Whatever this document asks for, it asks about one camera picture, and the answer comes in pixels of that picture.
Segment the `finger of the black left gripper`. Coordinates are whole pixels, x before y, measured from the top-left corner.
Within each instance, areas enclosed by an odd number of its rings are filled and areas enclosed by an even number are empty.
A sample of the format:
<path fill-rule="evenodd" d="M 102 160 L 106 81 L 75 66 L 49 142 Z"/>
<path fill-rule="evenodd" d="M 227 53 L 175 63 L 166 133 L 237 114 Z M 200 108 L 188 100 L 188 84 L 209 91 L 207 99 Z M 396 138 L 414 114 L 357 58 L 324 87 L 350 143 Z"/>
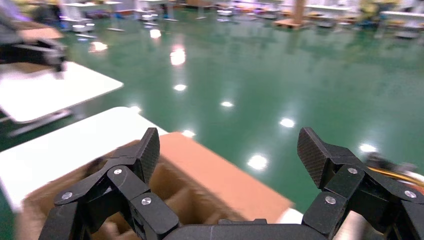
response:
<path fill-rule="evenodd" d="M 8 43 L 0 46 L 0 63 L 31 63 L 64 71 L 66 47 L 53 39 L 38 39 L 32 43 Z"/>

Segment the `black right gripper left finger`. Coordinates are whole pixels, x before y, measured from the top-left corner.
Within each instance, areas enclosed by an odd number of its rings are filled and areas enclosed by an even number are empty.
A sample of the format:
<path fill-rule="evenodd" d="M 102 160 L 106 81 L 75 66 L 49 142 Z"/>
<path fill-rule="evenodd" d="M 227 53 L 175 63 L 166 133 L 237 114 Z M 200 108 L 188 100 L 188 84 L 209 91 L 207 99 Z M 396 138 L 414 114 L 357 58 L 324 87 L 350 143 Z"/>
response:
<path fill-rule="evenodd" d="M 61 191 L 41 230 L 41 240 L 89 240 L 107 218 L 119 213 L 143 240 L 162 240 L 179 218 L 151 191 L 160 138 L 149 127 L 141 140 L 116 149 L 92 175 Z"/>

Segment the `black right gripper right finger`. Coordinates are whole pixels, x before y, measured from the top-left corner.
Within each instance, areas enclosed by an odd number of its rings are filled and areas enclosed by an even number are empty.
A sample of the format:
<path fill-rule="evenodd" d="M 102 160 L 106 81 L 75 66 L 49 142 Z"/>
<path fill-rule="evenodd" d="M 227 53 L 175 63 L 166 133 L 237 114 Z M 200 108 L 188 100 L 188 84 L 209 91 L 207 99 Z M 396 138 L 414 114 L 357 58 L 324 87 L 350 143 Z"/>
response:
<path fill-rule="evenodd" d="M 320 193 L 302 224 L 334 238 L 350 212 L 361 215 L 387 240 L 424 237 L 424 197 L 417 190 L 368 168 L 348 148 L 303 127 L 297 155 Z"/>

